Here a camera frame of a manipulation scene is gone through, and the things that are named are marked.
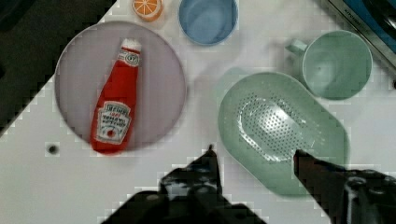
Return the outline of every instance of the pink plate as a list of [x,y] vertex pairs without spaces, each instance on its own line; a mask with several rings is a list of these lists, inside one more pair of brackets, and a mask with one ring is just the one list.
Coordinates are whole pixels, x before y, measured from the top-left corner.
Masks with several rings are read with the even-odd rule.
[[78,34],[56,68],[56,101],[69,127],[90,141],[93,110],[124,38],[142,44],[134,131],[127,149],[143,147],[174,127],[187,88],[180,61],[160,36],[134,23],[99,23]]

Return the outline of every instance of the red ketchup bottle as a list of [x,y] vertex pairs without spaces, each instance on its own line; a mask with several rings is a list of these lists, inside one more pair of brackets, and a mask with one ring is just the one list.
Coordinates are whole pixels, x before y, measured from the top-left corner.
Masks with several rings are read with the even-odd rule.
[[92,126],[92,148],[102,154],[122,152],[134,124],[136,82],[141,45],[124,39],[120,53],[96,105]]

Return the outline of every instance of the colander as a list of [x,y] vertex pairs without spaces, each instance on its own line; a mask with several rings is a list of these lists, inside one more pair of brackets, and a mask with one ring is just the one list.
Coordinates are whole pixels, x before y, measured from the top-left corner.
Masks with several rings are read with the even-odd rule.
[[245,168],[285,196],[307,194],[292,170],[297,149],[339,165],[345,165],[349,151],[341,123],[301,83],[280,73],[237,81],[219,106],[219,133]]

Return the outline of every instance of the white bottle cap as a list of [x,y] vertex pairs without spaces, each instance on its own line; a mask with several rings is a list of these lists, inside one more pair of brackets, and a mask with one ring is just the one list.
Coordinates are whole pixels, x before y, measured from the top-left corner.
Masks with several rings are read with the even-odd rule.
[[122,45],[121,46],[125,47],[127,49],[135,49],[135,50],[137,50],[139,52],[142,49],[142,45],[136,39],[133,39],[133,38],[125,38],[122,41]]

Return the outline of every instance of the table surface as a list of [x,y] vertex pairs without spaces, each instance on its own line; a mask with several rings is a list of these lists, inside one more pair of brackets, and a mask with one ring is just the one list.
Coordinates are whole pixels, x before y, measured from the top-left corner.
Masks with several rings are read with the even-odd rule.
[[[213,47],[191,43],[177,22],[179,0],[164,1],[164,13],[152,23],[139,20],[131,0],[120,0],[101,22],[133,21],[166,39],[185,69],[189,95],[176,127],[150,146],[104,157],[79,139],[61,117],[53,78],[0,137],[0,217],[3,223],[100,223],[141,190],[158,189],[162,176],[202,155],[210,143],[219,155],[225,196],[245,203],[270,224],[329,223],[310,198],[275,195],[224,148],[209,94],[228,69],[278,71],[293,75],[289,39],[312,41],[346,29],[320,0],[239,1],[233,35]],[[395,175],[396,91],[384,65],[375,61],[369,83],[345,101],[318,99],[345,125],[350,138],[348,167]],[[51,155],[50,145],[59,146]]]

